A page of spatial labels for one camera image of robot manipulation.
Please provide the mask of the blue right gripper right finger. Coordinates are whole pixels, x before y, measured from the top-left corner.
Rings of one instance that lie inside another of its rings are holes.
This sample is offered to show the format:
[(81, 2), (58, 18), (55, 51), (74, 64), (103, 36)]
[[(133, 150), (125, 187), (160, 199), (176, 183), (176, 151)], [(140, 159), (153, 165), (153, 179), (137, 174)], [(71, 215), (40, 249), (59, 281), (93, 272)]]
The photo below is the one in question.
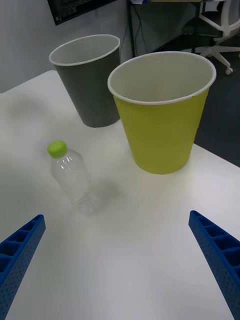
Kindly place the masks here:
[(240, 242), (192, 210), (188, 225), (235, 320), (240, 319)]

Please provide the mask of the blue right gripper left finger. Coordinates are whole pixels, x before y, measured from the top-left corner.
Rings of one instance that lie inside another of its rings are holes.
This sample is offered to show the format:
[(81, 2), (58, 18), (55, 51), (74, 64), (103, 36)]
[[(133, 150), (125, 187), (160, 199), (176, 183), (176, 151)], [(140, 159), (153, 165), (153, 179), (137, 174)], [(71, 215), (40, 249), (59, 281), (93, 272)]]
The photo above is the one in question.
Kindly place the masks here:
[(37, 215), (0, 243), (0, 319), (4, 320), (46, 230)]

